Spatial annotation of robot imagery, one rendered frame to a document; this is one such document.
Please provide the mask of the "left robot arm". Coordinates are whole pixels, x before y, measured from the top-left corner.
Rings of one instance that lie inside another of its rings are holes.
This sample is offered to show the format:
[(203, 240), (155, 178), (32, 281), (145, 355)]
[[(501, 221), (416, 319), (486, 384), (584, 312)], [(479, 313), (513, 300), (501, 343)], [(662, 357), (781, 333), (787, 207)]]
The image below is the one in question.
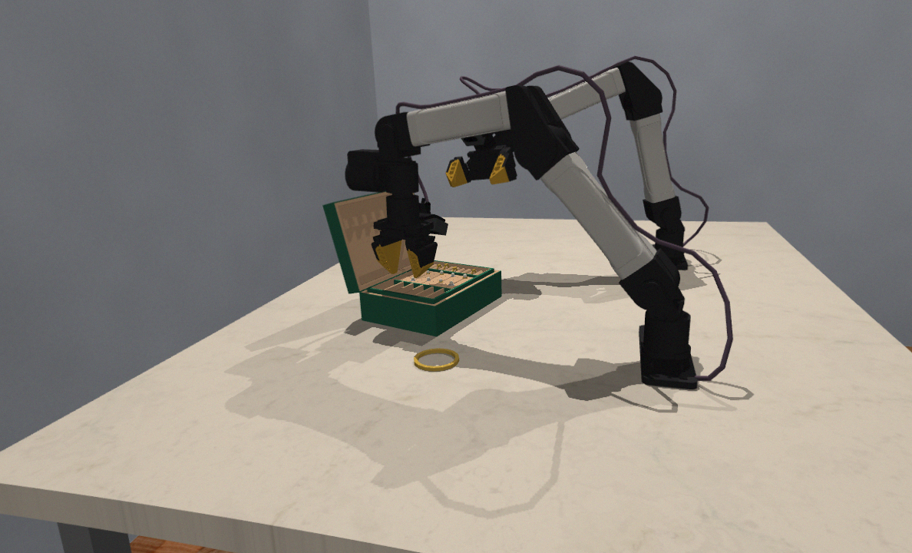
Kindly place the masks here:
[(410, 155), (439, 141), (506, 130), (511, 130), (519, 165), (557, 194), (606, 255), (621, 279), (619, 286), (646, 310), (645, 325), (639, 326), (643, 384), (697, 389), (689, 344), (691, 316), (682, 310), (679, 270), (633, 227), (594, 179), (539, 85), (510, 85), (488, 97), (380, 118), (375, 126), (378, 150), (348, 152), (346, 184), (353, 191), (413, 198), (420, 190), (418, 162)]

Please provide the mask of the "gold curved band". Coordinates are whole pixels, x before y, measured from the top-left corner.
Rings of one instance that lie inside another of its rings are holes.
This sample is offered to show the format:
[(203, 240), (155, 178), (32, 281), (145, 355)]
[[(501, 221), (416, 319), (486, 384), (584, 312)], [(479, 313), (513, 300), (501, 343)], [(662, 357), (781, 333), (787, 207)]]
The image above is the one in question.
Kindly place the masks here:
[[(431, 354), (431, 353), (446, 353), (446, 354), (448, 354), (448, 355), (452, 355), (455, 359), (454, 359), (453, 362), (450, 362), (449, 364), (446, 364), (446, 365), (444, 365), (444, 366), (425, 366), (425, 365), (420, 364), (420, 362), (419, 362), (418, 360), (419, 360), (421, 357), (423, 357), (424, 355), (428, 355), (428, 354)], [(427, 350), (421, 351), (420, 353), (418, 353), (418, 354), (414, 357), (414, 364), (415, 364), (415, 366), (417, 366), (419, 369), (422, 369), (422, 370), (425, 370), (425, 371), (443, 371), (443, 370), (446, 370), (446, 369), (451, 369), (451, 368), (453, 368), (454, 366), (457, 366), (457, 365), (458, 365), (458, 362), (459, 362), (459, 355), (458, 355), (458, 353), (456, 353), (456, 352), (453, 351), (453, 350), (449, 350), (449, 349), (427, 349)]]

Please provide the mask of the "green jewelry box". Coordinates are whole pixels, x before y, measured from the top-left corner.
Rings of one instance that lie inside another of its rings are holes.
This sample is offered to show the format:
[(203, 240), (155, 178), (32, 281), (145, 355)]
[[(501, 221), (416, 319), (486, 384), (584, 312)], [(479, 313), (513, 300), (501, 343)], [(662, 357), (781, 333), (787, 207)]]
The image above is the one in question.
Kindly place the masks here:
[(411, 270), (404, 240), (396, 274), (387, 272), (373, 253), (373, 236), (380, 234), (380, 230), (373, 230), (373, 223), (387, 217), (386, 197), (392, 195), (387, 194), (385, 191), (323, 204), (348, 293), (360, 293), (362, 321), (439, 336), (502, 297), (501, 270), (494, 270), (436, 304), (367, 293), (368, 287)]

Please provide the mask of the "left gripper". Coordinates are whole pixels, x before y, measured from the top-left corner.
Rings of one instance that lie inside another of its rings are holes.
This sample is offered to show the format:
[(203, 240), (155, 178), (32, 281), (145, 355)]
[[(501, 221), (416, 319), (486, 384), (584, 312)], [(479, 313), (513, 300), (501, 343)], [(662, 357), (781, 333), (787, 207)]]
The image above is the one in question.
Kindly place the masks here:
[(420, 220), (418, 195), (413, 194), (413, 198), (392, 198), (389, 195), (386, 207), (387, 217), (373, 223), (373, 230), (380, 230), (378, 236), (373, 236), (373, 253), (387, 272), (396, 274), (404, 240), (411, 272), (417, 279), (434, 265), (438, 243), (435, 236), (429, 236), (434, 223)]

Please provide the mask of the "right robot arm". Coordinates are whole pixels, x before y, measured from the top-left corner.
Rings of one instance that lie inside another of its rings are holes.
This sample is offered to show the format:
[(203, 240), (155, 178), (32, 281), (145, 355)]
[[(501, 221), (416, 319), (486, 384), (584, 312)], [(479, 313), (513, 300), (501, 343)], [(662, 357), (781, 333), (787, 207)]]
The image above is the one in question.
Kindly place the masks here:
[[(685, 227), (680, 220), (682, 211), (668, 173), (663, 144), (660, 117), (663, 112), (660, 106), (662, 92), (630, 61), (617, 65), (592, 80), (603, 90), (606, 99), (619, 95), (626, 120), (630, 120), (643, 176), (643, 209), (649, 220), (660, 227), (656, 230), (657, 240), (683, 247)], [(599, 92), (594, 91), (586, 81), (548, 99), (561, 120), (601, 102)], [(474, 146), (482, 151), (483, 148), (495, 147), (494, 139), (504, 141), (514, 153), (510, 130), (464, 137), (461, 140), (465, 146)], [(662, 249), (678, 270), (688, 269), (684, 253), (656, 243), (652, 245), (656, 250)]]

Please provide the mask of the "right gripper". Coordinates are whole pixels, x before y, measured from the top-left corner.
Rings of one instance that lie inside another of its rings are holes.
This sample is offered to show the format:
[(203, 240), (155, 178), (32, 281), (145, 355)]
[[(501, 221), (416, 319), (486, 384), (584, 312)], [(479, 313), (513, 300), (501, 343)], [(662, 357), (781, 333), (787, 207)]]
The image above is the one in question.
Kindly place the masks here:
[[(470, 160), (466, 163), (463, 157), (454, 157), (446, 170), (450, 186), (458, 187), (471, 180), (490, 179), (491, 184), (501, 184), (517, 179), (514, 154), (504, 141), (495, 140), (492, 148), (476, 148), (467, 153)], [(500, 154), (499, 154), (500, 153)], [(496, 160), (497, 158), (497, 160)], [(493, 168), (492, 168), (493, 167)]]

